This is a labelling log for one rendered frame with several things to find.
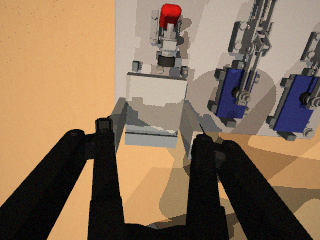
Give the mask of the grey fixture plate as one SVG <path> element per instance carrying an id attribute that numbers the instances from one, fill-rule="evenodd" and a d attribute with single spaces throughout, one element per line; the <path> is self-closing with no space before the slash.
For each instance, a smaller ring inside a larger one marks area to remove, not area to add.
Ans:
<path id="1" fill-rule="evenodd" d="M 220 80 L 216 68 L 231 67 L 233 60 L 248 62 L 249 55 L 228 52 L 237 21 L 255 19 L 260 0 L 115 0 L 115 105 L 126 98 L 128 72 L 183 77 L 187 80 L 184 103 L 189 103 L 204 131 L 281 137 L 265 121 L 277 113 L 287 87 L 282 78 L 302 75 L 304 68 L 317 69 L 320 63 L 300 60 L 311 32 L 320 32 L 320 0 L 277 0 L 269 38 L 272 48 L 261 57 L 258 83 L 251 90 L 247 115 L 233 118 L 235 128 L 226 127 L 207 108 L 215 102 Z M 174 67 L 156 68 L 161 44 L 149 43 L 151 13 L 164 4 L 181 7 Z M 132 62 L 139 61 L 138 72 Z M 187 77 L 180 75 L 188 67 Z"/>

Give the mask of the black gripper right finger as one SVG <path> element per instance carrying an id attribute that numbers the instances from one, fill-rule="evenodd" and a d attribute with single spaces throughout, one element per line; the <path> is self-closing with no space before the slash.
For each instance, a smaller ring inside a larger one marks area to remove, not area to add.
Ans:
<path id="1" fill-rule="evenodd" d="M 213 142 L 189 103 L 179 130 L 191 160 L 186 225 L 192 240 L 229 240 L 217 175 L 247 240 L 313 240 L 239 144 Z"/>

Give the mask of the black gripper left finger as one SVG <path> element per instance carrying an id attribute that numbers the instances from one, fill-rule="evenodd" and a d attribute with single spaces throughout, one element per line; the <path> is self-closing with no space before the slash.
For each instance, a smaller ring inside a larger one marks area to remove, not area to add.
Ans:
<path id="1" fill-rule="evenodd" d="M 127 240 L 116 153 L 126 98 L 95 120 L 95 133 L 67 131 L 0 207 L 0 240 L 47 240 L 87 160 L 94 159 L 87 240 Z"/>

